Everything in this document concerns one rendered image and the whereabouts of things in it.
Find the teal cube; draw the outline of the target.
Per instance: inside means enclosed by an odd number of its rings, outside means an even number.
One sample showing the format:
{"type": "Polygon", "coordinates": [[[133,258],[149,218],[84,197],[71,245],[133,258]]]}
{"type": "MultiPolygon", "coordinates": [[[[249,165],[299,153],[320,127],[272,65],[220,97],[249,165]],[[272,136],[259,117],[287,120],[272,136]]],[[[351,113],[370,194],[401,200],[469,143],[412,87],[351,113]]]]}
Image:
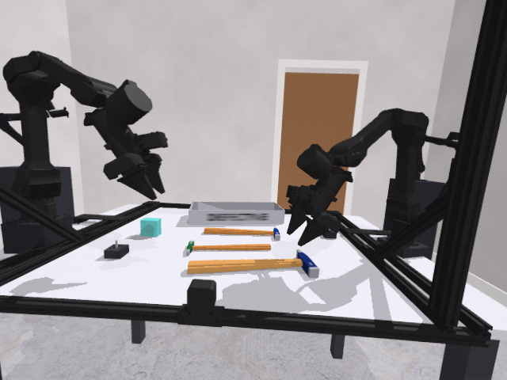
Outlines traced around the teal cube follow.
{"type": "Polygon", "coordinates": [[[160,218],[143,218],[140,220],[140,233],[144,237],[157,237],[162,233],[160,218]]]}

